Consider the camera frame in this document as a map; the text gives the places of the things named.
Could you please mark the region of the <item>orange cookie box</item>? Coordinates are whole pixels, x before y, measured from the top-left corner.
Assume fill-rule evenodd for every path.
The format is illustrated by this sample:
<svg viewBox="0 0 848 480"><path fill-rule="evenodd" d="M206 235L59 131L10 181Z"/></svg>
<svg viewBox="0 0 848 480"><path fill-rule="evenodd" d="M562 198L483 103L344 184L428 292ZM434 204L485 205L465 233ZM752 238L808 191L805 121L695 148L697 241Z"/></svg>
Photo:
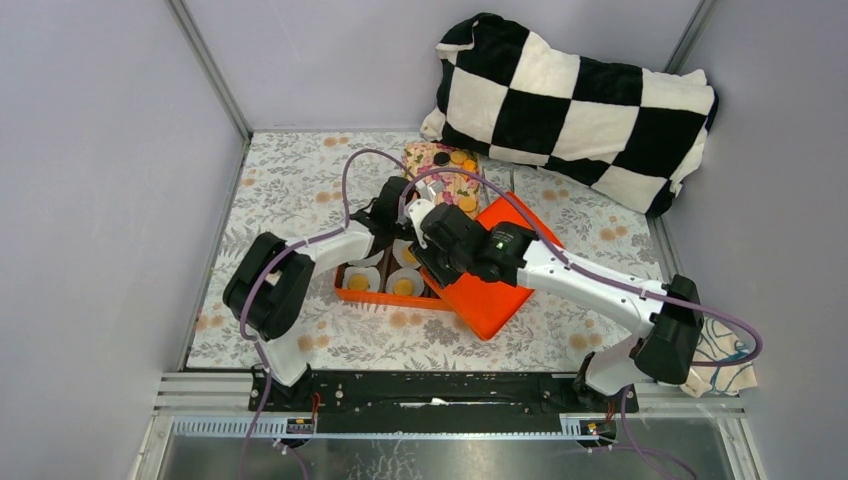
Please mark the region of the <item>orange cookie box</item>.
<svg viewBox="0 0 848 480"><path fill-rule="evenodd" d="M342 276L344 270L348 266L356 266L356 267L365 267L363 265L363 260L356 260L352 262L348 262L338 267L335 274L335 290L338 297L344 301L357 302L357 303L369 303L376 305L387 305L387 306L398 306L398 307L410 307L417 309L427 309L427 310L437 310L437 311L451 311L451 308L448 304L443 301L435 291L427 285L424 280L422 266L416 270L418 270L424 281L424 291L420 297L408 297L408 296L397 296L392 294L387 294L385 292L386 280L389 275L401 267L395 261L394 256L392 254L392 246L387 247L381 251L385 251L383 259L376 267L381 276L381 285L380 289L377 293L371 292L355 292L352 290L345 290L342 288Z"/></svg>

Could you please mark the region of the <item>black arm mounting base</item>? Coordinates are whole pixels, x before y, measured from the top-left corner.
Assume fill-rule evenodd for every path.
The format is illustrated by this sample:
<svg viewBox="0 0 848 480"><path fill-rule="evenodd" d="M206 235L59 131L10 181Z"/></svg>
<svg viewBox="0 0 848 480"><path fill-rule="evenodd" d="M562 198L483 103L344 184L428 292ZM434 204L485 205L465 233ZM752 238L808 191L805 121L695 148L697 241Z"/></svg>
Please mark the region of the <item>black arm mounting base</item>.
<svg viewBox="0 0 848 480"><path fill-rule="evenodd" d="M603 397L561 373L308 370L286 387L253 367L251 380L249 411L303 413L320 434L554 433L566 414L639 410L634 392Z"/></svg>

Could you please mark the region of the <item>orange box lid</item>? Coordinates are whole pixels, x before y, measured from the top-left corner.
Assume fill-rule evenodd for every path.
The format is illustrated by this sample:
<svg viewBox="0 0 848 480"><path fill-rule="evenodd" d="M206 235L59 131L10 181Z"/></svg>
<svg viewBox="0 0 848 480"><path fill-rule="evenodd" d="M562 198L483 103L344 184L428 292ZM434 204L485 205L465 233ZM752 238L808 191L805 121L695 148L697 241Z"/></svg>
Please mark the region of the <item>orange box lid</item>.
<svg viewBox="0 0 848 480"><path fill-rule="evenodd" d="M555 234L512 192L494 201L476 219L489 229L500 221L530 228L530 224L508 200L515 200L529 213L532 220L541 227L545 238L558 247L563 246ZM502 282L487 283L469 274L463 274L455 283L441 287L428 269L422 266L420 271L426 285L483 341L494 337L534 293L533 289Z"/></svg>

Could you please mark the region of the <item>floral cookie tray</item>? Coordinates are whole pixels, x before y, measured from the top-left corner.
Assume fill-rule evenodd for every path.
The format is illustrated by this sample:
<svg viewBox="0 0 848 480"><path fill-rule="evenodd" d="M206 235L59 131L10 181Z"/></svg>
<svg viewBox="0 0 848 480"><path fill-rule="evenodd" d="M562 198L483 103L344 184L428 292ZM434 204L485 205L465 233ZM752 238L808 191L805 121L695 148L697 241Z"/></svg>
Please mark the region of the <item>floral cookie tray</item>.
<svg viewBox="0 0 848 480"><path fill-rule="evenodd" d="M480 182L475 178L471 178L467 175L468 171L462 168L462 165L454 165L451 162L444 166L438 167L433 164L433 156L440 152L451 153L452 151L460 150L464 151L468 154L468 160L474 160L477 163L477 172L474 174L480 173L480 159L479 156L473 152L458 149L455 147L446 146L440 143L425 143L425 142L416 142L409 143L405 146L402 155L402 161L405 167L410 171L409 178L415 178L420 175L424 175L427 172L430 172L435 169L442 168L453 168L462 170L462 173L457 172L437 172L432 175L428 175L423 177L419 182L419 186L425 186L428 188L428 195L433 200L433 202L438 204L450 204L456 205L461 196L472 197L477 200L478 208L477 211L466 214L469 218L474 219L479 211L480 211Z"/></svg>

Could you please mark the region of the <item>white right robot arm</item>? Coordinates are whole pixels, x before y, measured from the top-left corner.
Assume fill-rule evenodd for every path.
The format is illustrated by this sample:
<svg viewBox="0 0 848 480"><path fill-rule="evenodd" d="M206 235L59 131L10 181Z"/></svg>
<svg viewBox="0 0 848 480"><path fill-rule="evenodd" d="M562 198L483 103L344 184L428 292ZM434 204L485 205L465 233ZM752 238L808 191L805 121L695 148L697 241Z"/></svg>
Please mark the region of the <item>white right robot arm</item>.
<svg viewBox="0 0 848 480"><path fill-rule="evenodd" d="M583 410L601 410L643 377L671 385L687 381L703 319L677 306L669 286L571 259L533 223L487 228L455 205L423 199L408 204L405 214L416 235L410 250L444 292L471 278L528 288L580 304L629 331L627 339L585 360L573 386Z"/></svg>

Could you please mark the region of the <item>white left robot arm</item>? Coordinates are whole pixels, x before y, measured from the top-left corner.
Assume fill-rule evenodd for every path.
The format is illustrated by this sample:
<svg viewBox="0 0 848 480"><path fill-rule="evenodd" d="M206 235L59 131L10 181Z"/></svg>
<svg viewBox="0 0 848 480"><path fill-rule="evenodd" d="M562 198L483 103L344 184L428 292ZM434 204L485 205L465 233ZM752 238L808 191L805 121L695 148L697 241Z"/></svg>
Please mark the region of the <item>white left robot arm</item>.
<svg viewBox="0 0 848 480"><path fill-rule="evenodd" d="M301 409L310 397L311 387L302 378L309 360L290 331L311 280L388 248L403 230L399 207L412 198L411 182L392 176L347 225L293 242L262 233L226 284L222 301L243 337L256 346L264 370L275 381L272 398L285 410Z"/></svg>

